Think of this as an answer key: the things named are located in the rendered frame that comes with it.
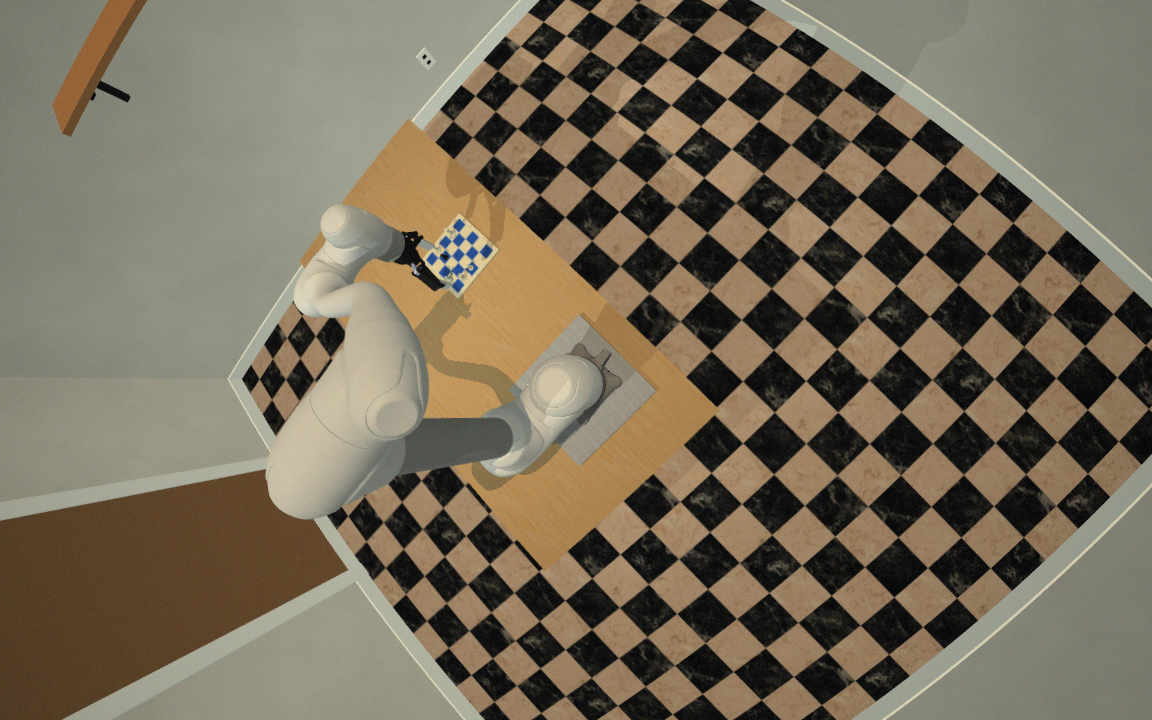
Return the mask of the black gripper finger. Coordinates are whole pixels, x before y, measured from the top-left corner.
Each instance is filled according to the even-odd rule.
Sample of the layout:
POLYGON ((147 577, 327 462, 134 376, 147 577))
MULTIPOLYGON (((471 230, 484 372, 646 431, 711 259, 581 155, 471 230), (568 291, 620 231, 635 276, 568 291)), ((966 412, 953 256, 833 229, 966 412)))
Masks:
POLYGON ((419 236, 419 232, 407 232, 407 233, 402 232, 402 233, 403 233, 404 237, 414 240, 415 249, 416 249, 416 247, 420 247, 420 249, 425 249, 425 250, 430 251, 431 249, 434 249, 434 247, 435 247, 434 243, 430 243, 429 240, 422 240, 424 237, 422 237, 422 234, 419 236), (415 234, 416 234, 416 236, 415 236, 415 234))
POLYGON ((411 264, 411 266, 414 268, 414 272, 411 272, 412 275, 419 278, 419 281, 422 281, 422 283, 429 285, 430 290, 435 291, 435 290, 440 290, 440 288, 442 288, 442 290, 449 290, 449 288, 453 285, 450 285, 449 282, 442 281, 442 279, 435 278, 435 275, 433 274, 433 272, 431 272, 431 270, 429 270, 429 266, 426 266, 425 263, 422 262, 419 252, 415 252, 414 256, 415 256, 415 258, 419 259, 419 262, 420 262, 420 265, 419 265, 420 268, 419 268, 419 266, 416 266, 412 263, 411 264), (440 283, 440 282, 442 282, 442 283, 440 283))

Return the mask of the blue and cream chessboard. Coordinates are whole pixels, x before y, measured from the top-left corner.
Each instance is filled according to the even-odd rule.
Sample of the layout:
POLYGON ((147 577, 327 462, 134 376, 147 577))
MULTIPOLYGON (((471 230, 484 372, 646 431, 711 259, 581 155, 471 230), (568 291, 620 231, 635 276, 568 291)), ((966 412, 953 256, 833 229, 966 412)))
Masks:
POLYGON ((472 285, 477 275, 492 262, 499 249, 461 214, 454 218, 453 222, 448 225, 448 229, 456 232, 456 236, 450 237, 449 233, 444 232, 442 236, 434 243, 435 247, 442 247, 442 252, 435 252, 435 249, 431 249, 422 258, 422 262, 445 282, 449 281, 444 275, 450 275, 453 279, 449 283, 453 287, 449 290, 454 293, 456 300, 460 300, 468 290, 468 286, 472 285), (440 253, 448 255, 448 259, 444 260, 440 253), (472 272, 467 268, 467 264, 473 266, 472 272), (458 276, 460 273, 467 275, 467 281, 462 281, 458 276))

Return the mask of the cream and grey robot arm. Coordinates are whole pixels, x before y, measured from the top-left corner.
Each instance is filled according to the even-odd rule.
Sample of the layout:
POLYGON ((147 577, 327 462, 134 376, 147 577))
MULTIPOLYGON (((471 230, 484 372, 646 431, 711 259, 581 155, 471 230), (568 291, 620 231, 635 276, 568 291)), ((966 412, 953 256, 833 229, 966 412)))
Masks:
POLYGON ((270 498, 293 518, 323 518, 397 475, 480 461, 490 473, 513 477, 573 420, 586 424, 621 386, 604 366, 607 348, 593 357, 577 343, 536 367, 509 404, 483 414, 497 418, 422 418, 429 365, 419 338, 387 290, 355 283, 372 259, 401 258, 403 234, 346 204, 326 209, 320 227, 328 242, 294 286, 294 305, 306 316, 349 316, 349 323, 344 347, 270 450, 270 498))

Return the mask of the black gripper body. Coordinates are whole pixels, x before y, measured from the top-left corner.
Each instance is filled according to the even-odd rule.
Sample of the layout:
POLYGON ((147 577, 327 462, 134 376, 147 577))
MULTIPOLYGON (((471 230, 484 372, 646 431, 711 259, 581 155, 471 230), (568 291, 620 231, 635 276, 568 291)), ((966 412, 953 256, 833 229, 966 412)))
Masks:
POLYGON ((419 252, 419 251, 417 251, 417 250, 415 251, 414 241, 410 240, 410 238, 404 237, 404 251, 402 252, 401 258, 397 258, 396 262, 394 262, 394 263, 397 263, 397 264, 401 264, 401 265, 406 265, 407 264, 407 265, 410 265, 410 266, 411 266, 412 263, 414 263, 414 265, 419 265, 420 262, 419 262, 419 259, 415 258, 415 256, 414 256, 415 252, 419 252))

